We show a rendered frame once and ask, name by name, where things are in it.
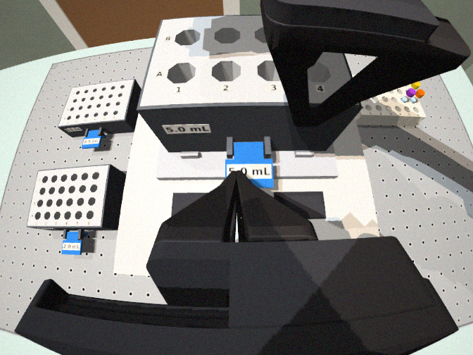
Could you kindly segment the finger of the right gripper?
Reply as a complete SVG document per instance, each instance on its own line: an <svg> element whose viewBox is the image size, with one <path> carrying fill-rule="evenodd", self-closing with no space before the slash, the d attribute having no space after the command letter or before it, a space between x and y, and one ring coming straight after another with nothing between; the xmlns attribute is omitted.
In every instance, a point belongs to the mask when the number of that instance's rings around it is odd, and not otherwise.
<svg viewBox="0 0 473 355"><path fill-rule="evenodd" d="M361 101L455 70L471 55L451 23L436 16L440 24L422 44L353 32L281 27L265 17L263 0L260 9L267 46L296 127L316 127ZM323 52L377 58L311 108L308 69Z"/></svg>

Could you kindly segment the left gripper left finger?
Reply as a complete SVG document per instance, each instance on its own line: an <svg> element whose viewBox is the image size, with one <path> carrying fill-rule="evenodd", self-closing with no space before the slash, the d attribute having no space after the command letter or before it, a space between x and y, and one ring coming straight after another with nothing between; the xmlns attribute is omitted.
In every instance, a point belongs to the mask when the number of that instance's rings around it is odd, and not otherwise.
<svg viewBox="0 0 473 355"><path fill-rule="evenodd" d="M237 171L215 189L161 223L155 244L162 239L221 239L235 242Z"/></svg>

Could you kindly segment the cream tube rack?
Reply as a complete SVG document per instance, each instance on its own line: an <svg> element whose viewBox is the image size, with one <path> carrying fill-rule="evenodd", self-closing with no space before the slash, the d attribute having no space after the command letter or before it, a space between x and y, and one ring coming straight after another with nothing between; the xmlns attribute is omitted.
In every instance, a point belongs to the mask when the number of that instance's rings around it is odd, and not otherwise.
<svg viewBox="0 0 473 355"><path fill-rule="evenodd" d="M362 110L355 117L357 125L416 126L426 116L419 100L413 104L401 101L410 86L361 101Z"/></svg>

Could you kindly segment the violet-capped tube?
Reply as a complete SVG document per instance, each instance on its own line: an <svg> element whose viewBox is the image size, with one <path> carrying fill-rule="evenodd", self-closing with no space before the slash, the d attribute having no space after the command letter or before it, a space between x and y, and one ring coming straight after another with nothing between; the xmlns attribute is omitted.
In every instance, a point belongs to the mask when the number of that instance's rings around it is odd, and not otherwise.
<svg viewBox="0 0 473 355"><path fill-rule="evenodd" d="M406 94L401 98L401 101L405 103L409 98L412 98L416 94L416 91L413 88L410 88Z"/></svg>

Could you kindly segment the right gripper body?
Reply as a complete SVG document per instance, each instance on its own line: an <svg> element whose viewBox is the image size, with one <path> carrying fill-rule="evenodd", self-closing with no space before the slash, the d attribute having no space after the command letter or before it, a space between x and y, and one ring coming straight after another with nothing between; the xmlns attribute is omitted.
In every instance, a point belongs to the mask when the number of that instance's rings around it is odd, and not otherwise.
<svg viewBox="0 0 473 355"><path fill-rule="evenodd" d="M265 17L287 28L353 32L425 44L439 21L421 0L263 0Z"/></svg>

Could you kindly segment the yellow-capped tube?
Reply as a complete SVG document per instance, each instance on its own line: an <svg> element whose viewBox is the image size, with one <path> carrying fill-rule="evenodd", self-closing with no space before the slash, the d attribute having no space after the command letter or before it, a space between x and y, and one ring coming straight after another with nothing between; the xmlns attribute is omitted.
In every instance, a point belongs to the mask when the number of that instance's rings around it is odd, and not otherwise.
<svg viewBox="0 0 473 355"><path fill-rule="evenodd" d="M405 92L407 92L410 88L413 88L414 90L416 90L420 85L421 84L419 82L413 83Z"/></svg>

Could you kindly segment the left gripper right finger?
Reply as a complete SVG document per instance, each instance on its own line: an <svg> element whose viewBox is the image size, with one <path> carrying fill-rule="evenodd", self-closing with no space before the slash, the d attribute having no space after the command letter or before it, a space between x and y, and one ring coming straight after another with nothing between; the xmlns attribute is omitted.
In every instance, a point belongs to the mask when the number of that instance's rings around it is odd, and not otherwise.
<svg viewBox="0 0 473 355"><path fill-rule="evenodd" d="M239 242L318 240L308 219L256 187L241 170L236 173Z"/></svg>

